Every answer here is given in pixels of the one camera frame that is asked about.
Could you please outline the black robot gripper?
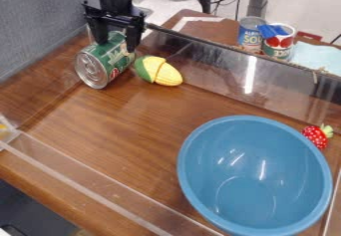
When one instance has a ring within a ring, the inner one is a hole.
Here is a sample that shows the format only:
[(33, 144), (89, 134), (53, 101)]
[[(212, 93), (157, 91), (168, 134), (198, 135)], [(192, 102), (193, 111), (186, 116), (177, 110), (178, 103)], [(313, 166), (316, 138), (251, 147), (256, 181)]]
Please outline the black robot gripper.
[(101, 8), (83, 3), (85, 17), (96, 41), (100, 45), (109, 42), (109, 26), (128, 28), (128, 50), (132, 53), (142, 40), (146, 14), (134, 6), (133, 0), (100, 0)]

